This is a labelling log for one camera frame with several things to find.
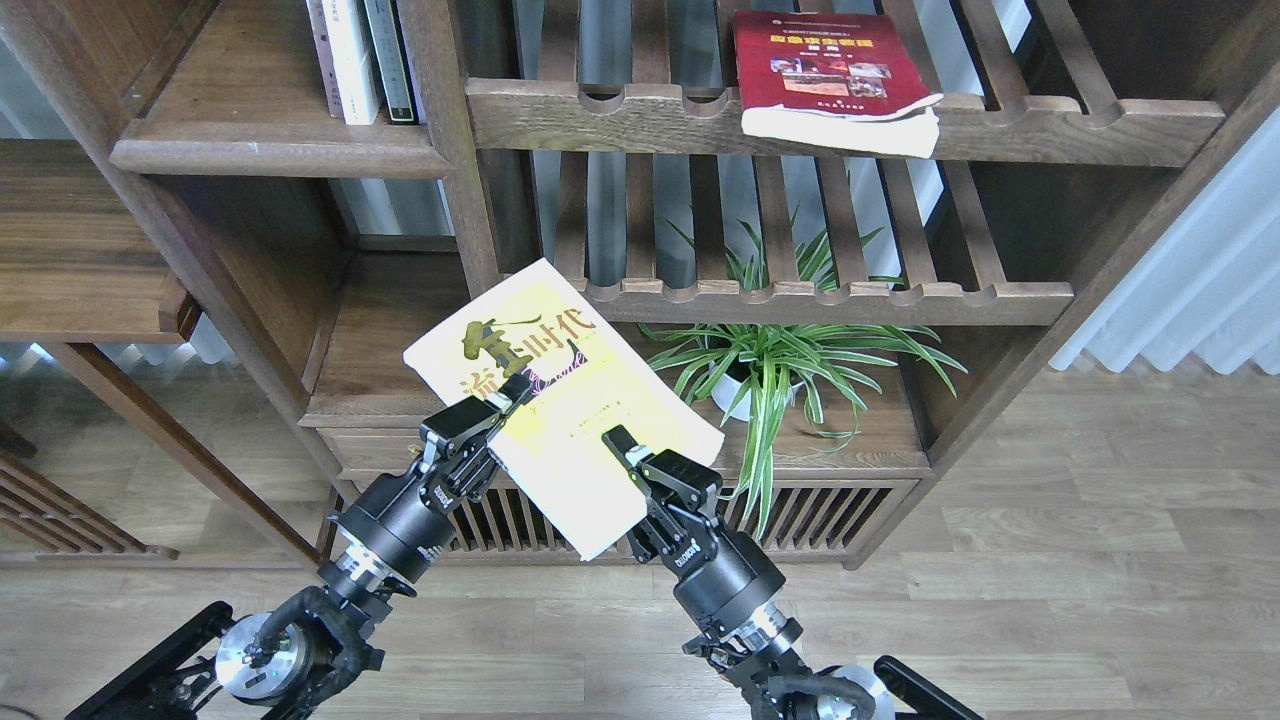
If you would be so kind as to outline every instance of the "shelf board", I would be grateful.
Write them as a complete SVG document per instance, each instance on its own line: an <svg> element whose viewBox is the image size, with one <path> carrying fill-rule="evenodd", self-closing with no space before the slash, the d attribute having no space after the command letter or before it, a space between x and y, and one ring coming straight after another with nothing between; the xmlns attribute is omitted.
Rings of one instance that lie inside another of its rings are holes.
<svg viewBox="0 0 1280 720"><path fill-rule="evenodd" d="M198 310L73 141L0 141L0 341L184 342Z"/></svg>
<svg viewBox="0 0 1280 720"><path fill-rule="evenodd" d="M111 163L136 173L438 179L425 126L330 118L306 4L224 0Z"/></svg>
<svg viewBox="0 0 1280 720"><path fill-rule="evenodd" d="M467 81L476 147L689 155L868 155L742 135L736 87L714 95L677 85ZM1106 118L1070 97L1032 95L1016 113L980 95L947 94L934 111L936 160L1181 167L1222 123L1216 102L1120 100Z"/></svg>
<svg viewBox="0 0 1280 720"><path fill-rule="evenodd" d="M442 409L440 400L401 354L426 331L467 301L461 264L447 254L362 254L355 260L344 290L315 393L301 424L349 438L352 447L374 447L371 456L387 457L385 468L348 468L347 477L371 479L374 470L390 470L407 457L403 448L417 437L422 418ZM641 355L652 354L634 327L618 325ZM796 480L820 478L920 478L929 464L908 404L900 374L890 368L870 373L883 396L865 398L873 407L861 419L860 434L838 452L823 452L833 442L809 429L797 409L788 414L778 441L777 477ZM852 418L837 393L824 396L831 429L849 429ZM721 411L710 402L695 409L718 424ZM741 462L745 425L726 428L726 445L717 470L732 478ZM374 464L379 460L370 459Z"/></svg>
<svg viewBox="0 0 1280 720"><path fill-rule="evenodd" d="M643 3L634 4L639 12ZM829 3L808 1L805 9ZM956 0L961 35L975 58L984 94L947 94L934 108L941 137L936 160L1000 160L1183 167L1222 123L1216 102L1117 99L1066 0L1029 3L1047 45L1062 59L1080 100L1033 95L987 0ZM941 88L910 0L886 0L925 85ZM721 8L723 88L671 85L671 42L659 26L632 27L632 55L663 63L635 65L635 82L602 87L575 82L576 15L548 13L538 79L467 82L477 147L690 155L869 155L742 135L735 77L731 10ZM707 49L714 53L712 47Z"/></svg>
<svg viewBox="0 0 1280 720"><path fill-rule="evenodd" d="M690 159L696 278L689 287L671 287L655 272L653 178L644 172L650 160L627 156L627 234L609 238L626 243L626 277L604 284L586 277L586 155L561 158L561 178L567 181L561 181L556 266L611 322L1048 325L1074 297L1065 282L1006 278L968 163L942 163L947 192L937 213L959 222L938 241L920 222L906 163L891 159L877 163L905 287L870 281L859 242L870 228L858 225L844 164L833 158L815 159L814 172L836 290L820 291L799 279L788 200L771 190L785 186L778 158L755 158L753 167L762 260L772 282L746 291L727 279L719 165L713 156Z"/></svg>

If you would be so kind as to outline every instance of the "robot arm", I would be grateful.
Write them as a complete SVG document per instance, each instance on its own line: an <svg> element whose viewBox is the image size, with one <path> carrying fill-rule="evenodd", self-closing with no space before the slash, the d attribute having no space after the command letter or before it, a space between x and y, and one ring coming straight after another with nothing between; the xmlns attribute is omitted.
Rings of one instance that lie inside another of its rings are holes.
<svg viewBox="0 0 1280 720"><path fill-rule="evenodd" d="M800 623L774 605L786 578L750 536L730 530L716 512L723 479L671 450L654 454L621 425L603 441L645 493L648 516L627 533L632 555L639 562L659 557L675 574L672 593L699 632L685 653L705 659L737 687L751 720L892 719L891 692L922 719L982 720L890 656L876 661L874 674L858 666L810 670L795 650Z"/></svg>
<svg viewBox="0 0 1280 720"><path fill-rule="evenodd" d="M323 587L238 621L227 603L210 605L67 719L196 720L225 689L270 707L264 720L305 720L361 673L380 669L383 652L367 639L390 614L390 597L416 594L412 583L453 538L449 514L489 487L498 468L489 441L530 397L529 380L515 375L484 401L424 420L422 454L403 474L380 475L338 518L349 543L320 568ZM722 478L673 451L653 454L622 427L603 441L645 495L648 514L627 534L632 553L640 562L660 557L698 626L684 651L737 687L753 720L892 719L888 691L922 717L980 720L892 657L879 659L874 675L856 666L812 671L794 647L800 624L774 605L786 578L716 512ZM215 639L215 657L197 655Z"/></svg>
<svg viewBox="0 0 1280 720"><path fill-rule="evenodd" d="M381 667L367 643L390 614L390 597L412 583L453 538L449 514L479 501L498 461L489 441L532 396L513 375L486 400L468 397L422 421L424 451L401 475L383 474L338 518L346 552L325 561L324 587L308 587L274 612L232 620L224 602L206 607L68 720L195 720L219 689L268 706L262 720L303 720L365 670ZM216 656L197 653L219 639Z"/></svg>

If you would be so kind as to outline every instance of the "black book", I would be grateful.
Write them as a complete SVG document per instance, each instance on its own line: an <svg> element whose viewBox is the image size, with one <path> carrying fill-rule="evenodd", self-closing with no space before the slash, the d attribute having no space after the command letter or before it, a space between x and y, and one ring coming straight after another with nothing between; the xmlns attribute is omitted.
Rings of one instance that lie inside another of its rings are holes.
<svg viewBox="0 0 1280 720"><path fill-rule="evenodd" d="M413 108L413 88L408 82L408 63L396 0L365 0L365 14L374 37L387 113L394 124L415 124L417 111Z"/></svg>

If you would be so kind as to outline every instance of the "book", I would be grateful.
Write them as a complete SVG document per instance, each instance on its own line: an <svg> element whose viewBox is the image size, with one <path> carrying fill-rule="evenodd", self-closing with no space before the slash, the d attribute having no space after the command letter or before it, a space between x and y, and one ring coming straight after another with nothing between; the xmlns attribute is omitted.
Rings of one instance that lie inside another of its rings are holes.
<svg viewBox="0 0 1280 720"><path fill-rule="evenodd" d="M324 20L333 50L334 77L348 126L371 126L381 108L374 63L374 44L360 0L323 0Z"/></svg>
<svg viewBox="0 0 1280 720"><path fill-rule="evenodd" d="M378 74L383 81L387 114L392 124L415 124L413 88L408 82L408 63L399 29L396 0L365 0L369 32L374 38Z"/></svg>
<svg viewBox="0 0 1280 720"><path fill-rule="evenodd" d="M710 465L724 436L690 410L547 260L511 275L424 334L404 363L447 404L515 373L535 396L489 447L581 555L608 550L646 514L600 437L618 424L654 452Z"/></svg>
<svg viewBox="0 0 1280 720"><path fill-rule="evenodd" d="M928 158L938 141L924 86L887 15L733 15L742 132Z"/></svg>
<svg viewBox="0 0 1280 720"><path fill-rule="evenodd" d="M324 97L329 104L329 117L342 117L342 95L338 94L338 77L333 72L333 49L329 47L329 28L324 22L324 3L306 0L307 17L311 19L311 37L316 44L316 60L320 64L320 79L324 82Z"/></svg>

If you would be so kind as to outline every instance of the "wooden bookcase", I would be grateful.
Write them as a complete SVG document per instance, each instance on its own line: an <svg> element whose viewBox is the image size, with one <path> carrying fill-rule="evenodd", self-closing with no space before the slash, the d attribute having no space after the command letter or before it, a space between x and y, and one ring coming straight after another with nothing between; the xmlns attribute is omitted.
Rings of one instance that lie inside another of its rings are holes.
<svg viewBox="0 0 1280 720"><path fill-rule="evenodd" d="M1033 40L1014 53L989 0L952 3L983 94L948 94L938 108L946 192L933 215L915 211L904 160L877 160L904 291L868 282L858 243L847 242L858 228L841 152L742 136L732 72L723 90L672 85L663 3L632 4L632 82L599 87L576 76L576 1L548 0L539 67L522 73L509 3L403 0L421 127L347 127L328 117L297 0L14 0L0 8L0 27L348 497L379 471L403 469L417 423L439 407L401 351L536 255L531 150L562 151L557 268L622 325L940 328L943 347L970 368L959 398L906 368L883 378L884 396L873 398L845 451L814 451L799 421L780 439L765 546L780 557L854 568L946 482L973 439L1277 106L1276 0L1160 13L1138 1L1028 4ZM728 18L748 4L708 5L727 59ZM937 86L911 0L882 5ZM626 154L627 261L617 282L593 282L585 270L589 151ZM655 272L655 154L690 156L699 238L690 287L669 287ZM837 243L840 290L824 295L797 279L781 192L759 192L772 284L745 293L727 279L717 154L753 156L765 191L782 187L780 156L813 158L829 232L846 240ZM438 238L417 238L421 252L404 251L415 238L398 252L366 251L324 182L339 177L443 179L457 251L439 252ZM721 459L730 480L739 434L730 433ZM507 480L458 529L454 556L576 561Z"/></svg>

